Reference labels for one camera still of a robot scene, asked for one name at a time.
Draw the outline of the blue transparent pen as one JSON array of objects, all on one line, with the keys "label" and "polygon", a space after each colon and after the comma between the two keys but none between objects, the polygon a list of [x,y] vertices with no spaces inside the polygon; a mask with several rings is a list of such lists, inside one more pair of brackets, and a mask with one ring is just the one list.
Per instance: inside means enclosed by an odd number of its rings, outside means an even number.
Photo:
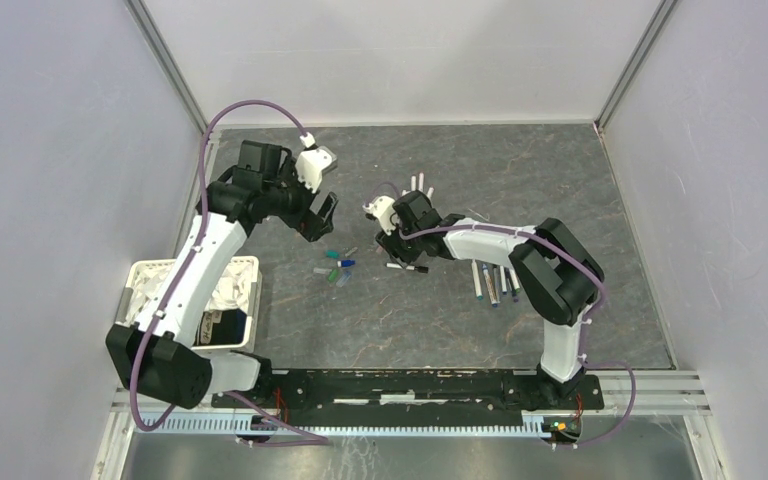
[{"label": "blue transparent pen", "polygon": [[496,282],[495,268],[492,264],[483,263],[482,272],[485,278],[487,292],[493,308],[498,308],[500,305],[499,287]]}]

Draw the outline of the green capped white pen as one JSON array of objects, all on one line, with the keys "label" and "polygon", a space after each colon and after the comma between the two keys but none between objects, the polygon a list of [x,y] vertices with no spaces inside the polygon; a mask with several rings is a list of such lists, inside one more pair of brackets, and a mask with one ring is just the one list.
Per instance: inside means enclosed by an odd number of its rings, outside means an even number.
[{"label": "green capped white pen", "polygon": [[507,269],[506,274],[507,274],[507,281],[509,282],[511,287],[511,293],[513,295],[518,295],[520,293],[520,284],[516,276],[516,272],[513,269]]}]

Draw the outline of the teal capped white pen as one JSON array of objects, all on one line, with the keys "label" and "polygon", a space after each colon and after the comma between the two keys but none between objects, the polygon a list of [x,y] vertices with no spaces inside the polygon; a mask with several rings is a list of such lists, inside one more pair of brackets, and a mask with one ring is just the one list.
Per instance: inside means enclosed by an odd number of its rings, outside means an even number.
[{"label": "teal capped white pen", "polygon": [[481,301],[484,298],[481,285],[482,280],[478,264],[475,260],[471,261],[471,275],[475,297],[477,300]]}]

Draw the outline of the houndstooth patterned pen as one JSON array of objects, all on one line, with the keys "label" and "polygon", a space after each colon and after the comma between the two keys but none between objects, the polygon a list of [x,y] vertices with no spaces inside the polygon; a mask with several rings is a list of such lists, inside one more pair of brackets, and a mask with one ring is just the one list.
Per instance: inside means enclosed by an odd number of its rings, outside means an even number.
[{"label": "houndstooth patterned pen", "polygon": [[493,278],[493,284],[494,284],[494,292],[495,292],[495,298],[496,303],[501,303],[501,296],[502,296],[502,290],[501,290],[501,281],[499,277],[499,266],[498,265],[492,265],[492,278]]}]

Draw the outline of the blue capped white pen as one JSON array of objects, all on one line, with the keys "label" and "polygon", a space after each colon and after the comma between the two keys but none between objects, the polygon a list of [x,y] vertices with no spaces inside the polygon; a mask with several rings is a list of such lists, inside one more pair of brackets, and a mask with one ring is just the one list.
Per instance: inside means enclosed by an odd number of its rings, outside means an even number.
[{"label": "blue capped white pen", "polygon": [[497,267],[497,280],[500,295],[506,296],[508,294],[508,287],[506,283],[505,270],[501,266]]}]

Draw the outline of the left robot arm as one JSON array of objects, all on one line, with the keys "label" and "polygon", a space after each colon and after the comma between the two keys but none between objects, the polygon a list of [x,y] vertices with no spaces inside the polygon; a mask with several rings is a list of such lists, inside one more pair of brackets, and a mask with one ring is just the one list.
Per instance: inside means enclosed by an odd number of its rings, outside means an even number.
[{"label": "left robot arm", "polygon": [[222,273],[257,224],[276,217],[308,242],[333,230],[336,195],[318,210],[311,206],[336,166],[335,154],[316,144],[298,155],[274,144],[241,144],[237,164],[207,185],[158,293],[130,325],[114,324],[107,333],[107,351],[130,393],[183,409],[226,390],[255,408],[272,399],[274,381],[260,372],[262,360],[235,351],[204,355],[193,345]]}]

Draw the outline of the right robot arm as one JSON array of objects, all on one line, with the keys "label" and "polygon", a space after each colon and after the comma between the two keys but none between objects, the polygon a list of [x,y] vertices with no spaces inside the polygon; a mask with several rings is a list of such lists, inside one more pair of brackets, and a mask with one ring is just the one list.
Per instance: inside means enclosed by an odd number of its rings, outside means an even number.
[{"label": "right robot arm", "polygon": [[380,227],[377,243],[403,266],[426,255],[508,270],[544,320],[540,400],[562,408],[577,396],[576,381],[584,372],[582,326],[602,306],[607,289],[602,268],[562,221],[513,227],[458,214],[443,217],[418,190],[398,199],[378,196],[363,210]]}]

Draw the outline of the purple transparent pen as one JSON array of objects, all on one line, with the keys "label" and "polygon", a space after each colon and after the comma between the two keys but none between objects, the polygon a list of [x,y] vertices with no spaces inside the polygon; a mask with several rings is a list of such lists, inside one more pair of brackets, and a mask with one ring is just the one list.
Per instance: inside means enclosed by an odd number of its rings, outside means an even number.
[{"label": "purple transparent pen", "polygon": [[514,303],[518,303],[519,295],[518,295],[517,287],[515,286],[515,283],[513,280],[512,273],[507,268],[503,269],[503,273],[504,273],[504,279],[508,288],[509,295]]}]

